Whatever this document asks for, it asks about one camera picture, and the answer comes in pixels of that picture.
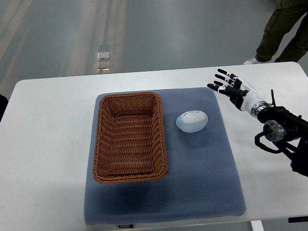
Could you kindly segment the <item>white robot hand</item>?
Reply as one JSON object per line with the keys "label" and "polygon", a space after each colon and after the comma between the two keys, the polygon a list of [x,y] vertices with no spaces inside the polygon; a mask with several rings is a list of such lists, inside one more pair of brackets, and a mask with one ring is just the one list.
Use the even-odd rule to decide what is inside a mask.
{"label": "white robot hand", "polygon": [[231,103],[240,111],[253,112],[257,105],[265,103],[258,96],[257,91],[244,79],[239,78],[233,73],[229,73],[223,69],[218,69],[215,77],[222,82],[214,81],[213,84],[207,84],[207,87],[229,96]]}

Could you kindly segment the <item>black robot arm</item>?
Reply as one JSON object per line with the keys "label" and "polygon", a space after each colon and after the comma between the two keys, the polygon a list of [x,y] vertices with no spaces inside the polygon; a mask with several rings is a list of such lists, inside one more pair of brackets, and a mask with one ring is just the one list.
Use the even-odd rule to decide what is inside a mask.
{"label": "black robot arm", "polygon": [[263,124],[261,133],[255,136],[255,145],[272,154],[285,154],[291,161],[292,171],[308,175],[308,123],[275,101],[268,103],[243,78],[218,69],[218,78],[207,86],[223,95],[240,111]]}

